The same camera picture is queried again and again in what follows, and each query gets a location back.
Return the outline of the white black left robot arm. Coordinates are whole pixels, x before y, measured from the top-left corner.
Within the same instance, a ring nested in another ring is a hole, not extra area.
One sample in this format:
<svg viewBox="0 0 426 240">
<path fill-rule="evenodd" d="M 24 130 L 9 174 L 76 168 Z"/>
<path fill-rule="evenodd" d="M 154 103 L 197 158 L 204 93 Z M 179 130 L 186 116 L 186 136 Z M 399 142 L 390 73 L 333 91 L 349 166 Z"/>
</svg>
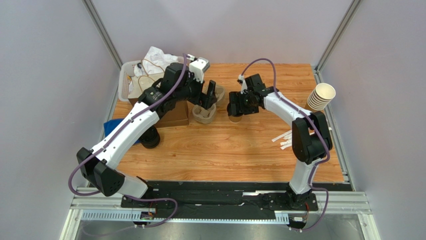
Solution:
<svg viewBox="0 0 426 240">
<path fill-rule="evenodd" d="M 98 193 L 141 198 L 147 192 L 149 187 L 141 178 L 121 173 L 117 167 L 137 140 L 146 148 L 159 144 L 155 124 L 178 102 L 188 101 L 204 109 L 216 103 L 215 81 L 209 81 L 207 92 L 203 93 L 204 74 L 209 67 L 209 61 L 201 57 L 189 64 L 170 64 L 163 77 L 143 91 L 130 113 L 108 136 L 91 149 L 83 147 L 77 152 L 78 169 Z"/>
</svg>

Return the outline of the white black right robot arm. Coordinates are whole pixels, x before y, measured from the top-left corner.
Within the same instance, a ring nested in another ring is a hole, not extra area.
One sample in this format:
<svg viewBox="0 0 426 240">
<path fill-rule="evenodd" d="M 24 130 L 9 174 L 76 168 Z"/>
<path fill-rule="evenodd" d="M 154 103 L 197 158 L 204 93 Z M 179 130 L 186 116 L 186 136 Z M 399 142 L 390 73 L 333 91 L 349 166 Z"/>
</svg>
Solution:
<svg viewBox="0 0 426 240">
<path fill-rule="evenodd" d="M 291 127 L 291 149 L 297 161 L 283 202 L 297 210 L 308 201 L 317 167 L 330 156 L 333 147 L 326 117 L 320 111 L 312 112 L 294 104 L 274 86 L 266 87 L 259 74 L 247 78 L 239 75 L 237 81 L 241 90 L 229 93 L 230 121 L 237 123 L 244 115 L 258 113 L 262 108 Z"/>
</svg>

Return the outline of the brown paper coffee cup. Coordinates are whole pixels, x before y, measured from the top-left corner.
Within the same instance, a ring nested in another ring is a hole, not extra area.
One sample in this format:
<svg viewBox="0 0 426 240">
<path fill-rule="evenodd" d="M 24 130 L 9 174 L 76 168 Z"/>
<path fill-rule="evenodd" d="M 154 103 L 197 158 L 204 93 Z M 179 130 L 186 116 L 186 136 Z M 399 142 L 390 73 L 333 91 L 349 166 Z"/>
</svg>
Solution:
<svg viewBox="0 0 426 240">
<path fill-rule="evenodd" d="M 237 115 L 237 116 L 235 116 L 235 115 L 229 115 L 228 118 L 229 118 L 229 120 L 232 123 L 236 124 L 236 123 L 239 123 L 242 120 L 243 115 Z"/>
</svg>

